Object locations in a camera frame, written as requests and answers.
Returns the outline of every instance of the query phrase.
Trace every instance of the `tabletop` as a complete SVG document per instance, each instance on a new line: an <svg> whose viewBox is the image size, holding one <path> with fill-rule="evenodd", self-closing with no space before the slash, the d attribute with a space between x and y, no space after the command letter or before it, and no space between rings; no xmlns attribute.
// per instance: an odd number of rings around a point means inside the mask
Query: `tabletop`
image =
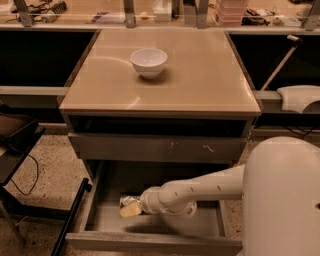
<svg viewBox="0 0 320 256"><path fill-rule="evenodd" d="M168 55L154 80L130 63L141 48ZM103 29L60 110L260 113L224 31L193 28Z"/></svg>

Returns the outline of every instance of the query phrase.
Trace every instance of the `gray drawer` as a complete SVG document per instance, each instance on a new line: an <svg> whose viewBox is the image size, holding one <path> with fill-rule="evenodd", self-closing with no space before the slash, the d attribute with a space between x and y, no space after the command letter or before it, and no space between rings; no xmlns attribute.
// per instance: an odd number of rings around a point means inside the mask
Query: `gray drawer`
<svg viewBox="0 0 320 256"><path fill-rule="evenodd" d="M166 180L201 175L194 166L140 164L100 161L80 230L66 236L73 247L212 256L239 253L241 241L226 236L224 211L220 207L223 202L199 202L197 214L189 220L147 214L121 218L119 200L122 194L139 194Z"/></svg>
<svg viewBox="0 0 320 256"><path fill-rule="evenodd" d="M81 159L227 163L238 161L245 138L70 133Z"/></svg>

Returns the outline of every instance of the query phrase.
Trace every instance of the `box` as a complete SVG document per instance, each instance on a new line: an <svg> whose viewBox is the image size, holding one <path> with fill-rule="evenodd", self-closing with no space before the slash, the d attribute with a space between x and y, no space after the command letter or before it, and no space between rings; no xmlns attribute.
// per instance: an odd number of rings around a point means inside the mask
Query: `box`
<svg viewBox="0 0 320 256"><path fill-rule="evenodd" d="M217 0L215 8L218 8L225 15L243 15L246 9L246 2L241 7L227 7L224 0Z"/></svg>
<svg viewBox="0 0 320 256"><path fill-rule="evenodd" d="M220 3L226 8L241 8L246 6L247 0L221 0Z"/></svg>
<svg viewBox="0 0 320 256"><path fill-rule="evenodd" d="M215 20L220 26L240 26L242 22L243 13L237 15L226 15L217 6L215 8Z"/></svg>

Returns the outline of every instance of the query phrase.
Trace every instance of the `desk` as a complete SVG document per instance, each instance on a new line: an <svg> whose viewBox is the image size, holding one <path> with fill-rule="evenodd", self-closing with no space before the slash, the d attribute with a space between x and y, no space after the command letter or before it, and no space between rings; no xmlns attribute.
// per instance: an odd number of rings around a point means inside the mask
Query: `desk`
<svg viewBox="0 0 320 256"><path fill-rule="evenodd" d="M165 70L154 80L141 78L129 62L130 54L143 47L168 54ZM139 193L159 182L161 174L173 179L186 175L187 165L212 171L238 161L260 108L223 30L103 29L60 110L71 144L94 181L80 233L67 235L72 245L236 255L241 242L219 237L225 231L218 228L223 214L217 205L204 207L199 218L188 221L191 228L179 231L159 216L125 220L118 213L121 192ZM174 168L161 169L166 164ZM157 234L159 223L169 236Z"/></svg>

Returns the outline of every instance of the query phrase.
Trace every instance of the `tile floor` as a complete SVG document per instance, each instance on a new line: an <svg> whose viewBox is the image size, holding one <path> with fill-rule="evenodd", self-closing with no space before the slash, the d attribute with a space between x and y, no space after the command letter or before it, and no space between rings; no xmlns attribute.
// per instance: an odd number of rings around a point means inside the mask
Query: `tile floor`
<svg viewBox="0 0 320 256"><path fill-rule="evenodd" d="M82 162L77 159L67 136L50 133L42 136L31 152L39 163L39 180L32 193L27 197L21 195L11 182L6 189L22 203L69 209L82 179L88 175ZM240 162L245 161L246 155L254 146L255 143L247 145ZM28 191L35 179L34 162L27 158L13 179L22 191ZM85 204L86 194L75 218L73 230L77 230L79 226ZM230 235L234 238L241 238L241 206L241 201L231 201L226 205ZM20 233L26 239L26 245L21 249L7 223L0 218L0 255L51 255L62 225L60 221L23 220L19 227ZM66 243L61 255L137 256L138 254L78 251Z"/></svg>

